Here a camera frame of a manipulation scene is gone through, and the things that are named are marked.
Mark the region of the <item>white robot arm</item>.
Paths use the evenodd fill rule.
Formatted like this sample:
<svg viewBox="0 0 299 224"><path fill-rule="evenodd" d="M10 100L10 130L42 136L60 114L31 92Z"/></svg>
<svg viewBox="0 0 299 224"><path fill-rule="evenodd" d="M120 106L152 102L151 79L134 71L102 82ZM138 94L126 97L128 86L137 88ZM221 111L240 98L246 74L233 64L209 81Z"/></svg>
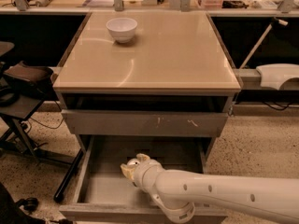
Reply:
<svg viewBox="0 0 299 224"><path fill-rule="evenodd" d="M122 164L121 171L177 224L191 220L198 203L217 205L279 224L299 224L298 179L166 170L142 153Z"/></svg>

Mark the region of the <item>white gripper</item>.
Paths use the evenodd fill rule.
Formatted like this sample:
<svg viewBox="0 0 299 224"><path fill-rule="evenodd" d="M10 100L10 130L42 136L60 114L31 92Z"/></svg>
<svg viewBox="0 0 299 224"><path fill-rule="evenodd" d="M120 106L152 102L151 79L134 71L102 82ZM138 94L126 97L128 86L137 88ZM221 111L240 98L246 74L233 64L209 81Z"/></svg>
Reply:
<svg viewBox="0 0 299 224"><path fill-rule="evenodd" d="M123 175L144 192L151 193L157 176L164 171L163 166L156 160L150 160L150 156L139 153L136 158L140 162L136 168L135 165L121 165Z"/></svg>

